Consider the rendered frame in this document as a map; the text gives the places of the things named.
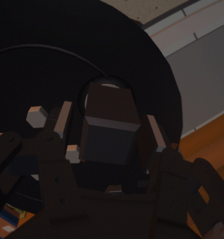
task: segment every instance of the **beige carpet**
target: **beige carpet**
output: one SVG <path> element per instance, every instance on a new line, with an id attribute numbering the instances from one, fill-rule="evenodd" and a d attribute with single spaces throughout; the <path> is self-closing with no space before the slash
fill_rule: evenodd
<path id="1" fill-rule="evenodd" d="M 101 0 L 131 19 L 145 24 L 188 0 Z"/>

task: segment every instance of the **gray surface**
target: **gray surface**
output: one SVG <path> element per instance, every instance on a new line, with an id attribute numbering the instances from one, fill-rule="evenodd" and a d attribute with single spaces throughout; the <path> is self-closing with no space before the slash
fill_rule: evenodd
<path id="1" fill-rule="evenodd" d="M 182 135 L 224 111 L 224 26 L 166 59 L 182 97 Z"/>

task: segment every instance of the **black cable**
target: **black cable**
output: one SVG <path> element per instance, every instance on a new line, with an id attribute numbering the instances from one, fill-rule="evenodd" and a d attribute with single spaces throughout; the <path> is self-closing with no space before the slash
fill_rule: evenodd
<path id="1" fill-rule="evenodd" d="M 53 47 L 53 46 L 41 45 L 41 44 L 24 44 L 24 45 L 16 45 L 16 46 L 4 48 L 4 49 L 0 50 L 0 54 L 2 54 L 4 52 L 11 51 L 11 50 L 15 50 L 15 49 L 21 49 L 21 48 L 44 48 L 44 49 L 51 49 L 51 50 L 54 50 L 54 51 L 59 51 L 59 52 L 65 53 L 67 55 L 72 55 L 73 57 L 87 63 L 93 69 L 96 69 L 98 72 L 100 72 L 106 79 L 111 81 L 110 77 L 103 70 L 101 70 L 99 67 L 97 67 L 95 64 L 91 63 L 91 61 L 88 61 L 87 59 L 77 55 L 76 53 L 64 50 L 64 49 L 59 48 L 59 47 Z"/>

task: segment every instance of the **curved wire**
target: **curved wire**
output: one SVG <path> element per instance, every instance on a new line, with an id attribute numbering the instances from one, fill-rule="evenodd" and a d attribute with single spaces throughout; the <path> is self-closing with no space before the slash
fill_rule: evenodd
<path id="1" fill-rule="evenodd" d="M 73 53 L 71 51 L 67 51 L 64 50 L 62 48 L 59 47 L 53 47 L 53 46 L 49 46 L 49 45 L 41 45 L 41 44 L 23 44 L 23 45 L 16 45 L 16 46 L 12 46 L 12 47 L 7 47 L 4 48 L 2 50 L 0 50 L 0 54 L 4 53 L 4 52 L 8 52 L 11 50 L 15 50 L 15 49 L 21 49 L 21 48 L 43 48 L 43 49 L 51 49 L 54 51 L 58 51 L 58 52 L 62 52 L 65 53 L 67 55 L 71 55 L 81 61 L 83 61 L 84 63 L 87 63 L 88 65 L 90 65 L 92 68 L 96 69 L 98 72 L 100 72 L 106 79 L 108 79 L 109 81 L 111 81 L 110 77 L 103 71 L 101 70 L 99 67 L 97 67 L 95 64 L 91 63 L 91 61 L 88 61 L 87 59 L 77 55 L 76 53 Z"/>

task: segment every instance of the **round black surface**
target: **round black surface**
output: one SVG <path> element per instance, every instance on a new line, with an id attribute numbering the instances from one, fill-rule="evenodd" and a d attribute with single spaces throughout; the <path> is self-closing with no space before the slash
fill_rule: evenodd
<path id="1" fill-rule="evenodd" d="M 154 115 L 170 142 L 179 143 L 182 105 L 170 65 L 148 34 L 114 7 L 99 0 L 0 0 L 0 49 L 20 44 L 73 51 L 108 75 L 122 78 L 134 91 L 139 117 Z M 78 94 L 86 82 L 98 76 L 84 62 L 48 49 L 19 49 L 0 55 L 0 133 L 15 131 L 22 138 L 33 138 L 42 129 L 33 129 L 26 122 L 30 107 L 43 106 L 50 112 L 64 101 L 72 101 L 75 110 L 69 145 L 80 145 L 83 116 Z M 79 187 L 99 191 L 124 171 L 121 166 L 95 162 L 72 168 Z M 29 178 L 22 183 L 29 185 Z M 34 197 L 39 184 L 34 180 L 31 185 L 22 193 Z M 35 202 L 41 205 L 40 201 L 33 203 L 18 195 L 14 193 L 8 204 L 32 213 L 39 210 Z"/>

